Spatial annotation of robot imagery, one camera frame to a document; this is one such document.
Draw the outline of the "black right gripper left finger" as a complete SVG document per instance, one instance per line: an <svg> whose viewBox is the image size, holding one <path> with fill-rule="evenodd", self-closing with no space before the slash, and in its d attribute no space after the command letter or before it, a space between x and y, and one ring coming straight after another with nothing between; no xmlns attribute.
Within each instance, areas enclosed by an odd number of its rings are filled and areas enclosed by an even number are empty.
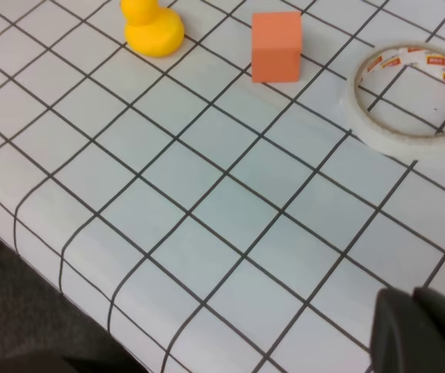
<svg viewBox="0 0 445 373"><path fill-rule="evenodd" d="M405 292L379 291L370 338L375 372L445 372L445 341Z"/></svg>

